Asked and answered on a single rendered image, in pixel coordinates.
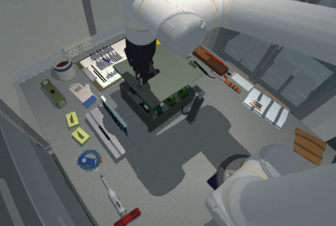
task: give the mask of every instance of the coffee mug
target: coffee mug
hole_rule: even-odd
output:
[[[68,55],[56,56],[52,61],[52,67],[61,81],[70,81],[76,75],[76,70]]]

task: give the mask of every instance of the power outlet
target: power outlet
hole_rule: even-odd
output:
[[[90,49],[93,49],[93,47],[94,42],[92,41],[91,37],[86,36],[64,46],[63,51],[69,57],[74,58],[80,54],[89,51]]]

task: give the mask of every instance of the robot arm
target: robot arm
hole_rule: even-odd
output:
[[[224,27],[336,65],[336,9],[291,0],[124,0],[126,39],[177,55]]]

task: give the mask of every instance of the black cable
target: black cable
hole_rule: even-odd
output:
[[[194,63],[201,69],[201,71],[204,72],[208,77],[210,77],[210,78],[215,78],[215,77],[211,77],[211,76],[207,73],[207,71],[205,71],[205,70],[203,69],[203,67],[201,67],[195,60],[193,60],[193,61],[194,61]]]
[[[184,112],[183,112],[183,107],[182,107],[182,109],[181,109],[181,113],[182,113],[182,115],[188,115],[188,114],[189,114],[189,112],[187,112],[187,113],[184,113]]]

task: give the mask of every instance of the white glove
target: white glove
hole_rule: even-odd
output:
[[[83,103],[86,108],[98,100],[96,95],[92,94],[89,84],[85,84],[85,87],[79,83],[71,84],[69,90]]]

